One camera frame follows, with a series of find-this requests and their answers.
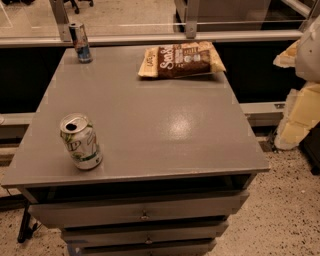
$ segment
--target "table top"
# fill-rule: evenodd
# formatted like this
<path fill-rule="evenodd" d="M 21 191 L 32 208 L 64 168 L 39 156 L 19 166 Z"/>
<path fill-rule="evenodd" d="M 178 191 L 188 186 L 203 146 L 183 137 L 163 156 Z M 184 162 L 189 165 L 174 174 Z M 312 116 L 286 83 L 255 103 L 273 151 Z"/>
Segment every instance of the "table top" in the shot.
<path fill-rule="evenodd" d="M 224 75 L 141 79 L 147 46 L 67 49 L 6 172 L 11 188 L 231 175 L 269 164 Z M 73 164 L 59 137 L 70 113 L 92 121 L 103 161 Z"/>

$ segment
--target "glass panel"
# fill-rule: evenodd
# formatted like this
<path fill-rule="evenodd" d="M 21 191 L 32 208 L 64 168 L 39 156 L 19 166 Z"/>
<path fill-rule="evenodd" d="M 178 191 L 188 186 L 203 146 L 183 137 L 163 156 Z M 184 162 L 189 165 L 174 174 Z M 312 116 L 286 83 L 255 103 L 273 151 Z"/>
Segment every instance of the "glass panel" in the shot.
<path fill-rule="evenodd" d="M 88 36 L 298 29 L 318 0 L 93 0 L 64 4 Z"/>
<path fill-rule="evenodd" d="M 0 1 L 0 38 L 59 37 L 48 0 Z"/>
<path fill-rule="evenodd" d="M 174 32 L 174 0 L 93 0 L 65 3 L 70 22 L 85 24 L 89 36 L 167 34 Z"/>

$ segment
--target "drawer handle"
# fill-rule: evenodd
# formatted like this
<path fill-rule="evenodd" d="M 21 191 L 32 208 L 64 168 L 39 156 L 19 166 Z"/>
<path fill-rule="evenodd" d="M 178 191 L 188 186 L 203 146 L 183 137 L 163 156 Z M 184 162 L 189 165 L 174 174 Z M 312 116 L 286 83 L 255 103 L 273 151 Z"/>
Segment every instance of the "drawer handle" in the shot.
<path fill-rule="evenodd" d="M 150 239 L 150 237 L 148 237 L 147 240 L 144 243 L 145 244 L 152 244 L 153 241 Z"/>
<path fill-rule="evenodd" d="M 147 215 L 147 212 L 143 211 L 143 215 L 140 217 L 140 220 L 146 221 L 146 220 L 149 220 L 149 219 L 150 219 L 150 217 Z"/>

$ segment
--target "aluminum can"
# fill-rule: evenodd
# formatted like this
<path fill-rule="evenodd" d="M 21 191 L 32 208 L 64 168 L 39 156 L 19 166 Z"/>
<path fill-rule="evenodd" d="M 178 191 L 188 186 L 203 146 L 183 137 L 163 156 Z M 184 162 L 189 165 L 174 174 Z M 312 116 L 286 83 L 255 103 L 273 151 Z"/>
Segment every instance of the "aluminum can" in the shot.
<path fill-rule="evenodd" d="M 81 63 L 89 63 L 92 61 L 88 38 L 82 23 L 69 24 L 69 30 L 73 42 L 74 49 L 78 54 L 78 59 Z"/>
<path fill-rule="evenodd" d="M 84 114 L 74 113 L 64 117 L 60 122 L 60 136 L 79 169 L 92 169 L 101 162 L 96 132 Z"/>

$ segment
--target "speckled floor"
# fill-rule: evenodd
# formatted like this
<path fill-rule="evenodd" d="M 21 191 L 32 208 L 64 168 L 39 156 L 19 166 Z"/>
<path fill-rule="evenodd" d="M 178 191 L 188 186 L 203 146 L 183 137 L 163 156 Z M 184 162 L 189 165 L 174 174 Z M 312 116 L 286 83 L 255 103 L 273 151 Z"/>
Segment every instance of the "speckled floor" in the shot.
<path fill-rule="evenodd" d="M 206 256 L 320 255 L 320 176 L 310 173 L 299 149 L 265 155 L 270 172 L 256 177 L 250 197 L 229 217 L 230 226 Z M 5 170 L 0 167 L 0 179 Z M 22 213 L 0 212 L 1 255 L 68 255 L 59 231 L 44 226 L 31 240 L 17 243 Z"/>

